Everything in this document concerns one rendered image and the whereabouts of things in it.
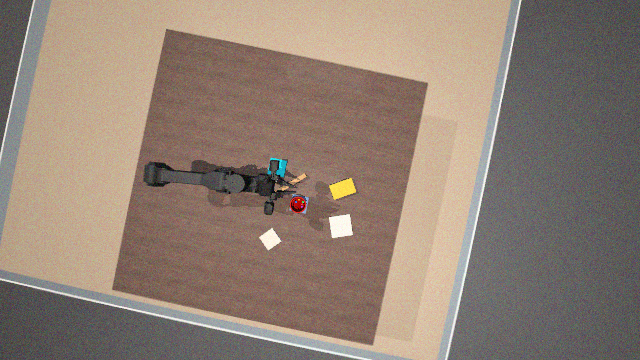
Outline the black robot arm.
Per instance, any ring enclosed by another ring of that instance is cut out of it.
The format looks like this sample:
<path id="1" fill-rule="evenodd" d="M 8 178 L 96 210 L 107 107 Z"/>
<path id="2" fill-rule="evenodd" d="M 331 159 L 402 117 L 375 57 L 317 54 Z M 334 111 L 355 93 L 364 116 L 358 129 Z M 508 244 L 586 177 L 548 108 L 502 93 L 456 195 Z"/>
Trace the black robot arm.
<path id="1" fill-rule="evenodd" d="M 218 168 L 208 173 L 174 170 L 166 163 L 150 162 L 145 164 L 144 182 L 147 186 L 163 187 L 172 183 L 204 185 L 210 190 L 219 193 L 231 194 L 239 192 L 250 192 L 250 175 L 236 174 L 227 168 Z M 268 174 L 258 174 L 255 177 L 257 187 L 255 191 L 260 196 L 270 196 L 272 182 Z"/>

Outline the red translucent cup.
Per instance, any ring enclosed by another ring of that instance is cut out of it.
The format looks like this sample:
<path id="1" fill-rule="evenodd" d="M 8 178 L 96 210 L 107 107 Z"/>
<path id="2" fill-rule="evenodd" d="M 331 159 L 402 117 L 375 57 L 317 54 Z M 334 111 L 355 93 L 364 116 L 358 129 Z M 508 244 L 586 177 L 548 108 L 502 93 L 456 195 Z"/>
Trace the red translucent cup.
<path id="1" fill-rule="evenodd" d="M 300 199 L 300 201 L 298 201 L 298 199 Z M 297 201 L 297 203 L 295 203 L 295 201 Z M 303 203 L 304 205 L 301 205 L 302 201 L 304 201 Z M 301 208 L 301 206 L 303 206 L 303 208 Z M 301 213 L 305 210 L 305 208 L 306 208 L 306 201 L 302 197 L 297 196 L 290 201 L 290 209 L 295 213 Z"/>

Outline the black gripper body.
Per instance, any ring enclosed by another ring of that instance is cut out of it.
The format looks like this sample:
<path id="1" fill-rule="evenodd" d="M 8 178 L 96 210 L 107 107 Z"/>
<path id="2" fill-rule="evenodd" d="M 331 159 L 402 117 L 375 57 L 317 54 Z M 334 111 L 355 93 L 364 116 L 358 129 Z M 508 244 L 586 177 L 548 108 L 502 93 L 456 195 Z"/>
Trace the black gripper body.
<path id="1" fill-rule="evenodd" d="M 276 171 L 279 169 L 279 163 L 280 163 L 280 160 L 272 159 L 270 161 L 269 171 L 271 171 L 270 181 L 272 181 L 272 187 L 271 187 L 271 195 L 268 196 L 268 200 L 265 202 L 265 205 L 264 205 L 264 213 L 266 215 L 272 215 L 274 210 L 274 202 L 273 202 L 273 200 L 275 200 L 274 187 L 275 187 L 275 183 L 277 183 L 278 175 L 276 174 Z M 253 189 L 254 186 L 257 187 L 257 181 L 255 181 L 255 177 L 257 176 L 252 176 L 250 180 L 249 190 L 251 193 L 258 193 L 257 191 L 255 191 L 255 188 Z"/>

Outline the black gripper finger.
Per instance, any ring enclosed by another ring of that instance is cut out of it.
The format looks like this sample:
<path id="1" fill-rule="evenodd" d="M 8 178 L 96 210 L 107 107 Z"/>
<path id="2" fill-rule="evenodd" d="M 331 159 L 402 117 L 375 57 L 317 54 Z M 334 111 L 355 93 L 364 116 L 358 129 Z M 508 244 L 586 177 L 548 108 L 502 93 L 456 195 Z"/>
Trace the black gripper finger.
<path id="1" fill-rule="evenodd" d="M 283 186 L 288 186 L 288 187 L 292 187 L 292 188 L 297 188 L 296 186 L 286 182 L 285 180 L 283 180 L 282 178 L 280 178 L 280 175 L 277 176 L 277 184 L 278 185 L 283 185 Z"/>
<path id="2" fill-rule="evenodd" d="M 277 190 L 275 192 L 275 201 L 277 200 L 278 197 L 283 196 L 283 195 L 288 195 L 288 194 L 293 194 L 296 193 L 296 191 L 284 191 L 284 190 Z"/>

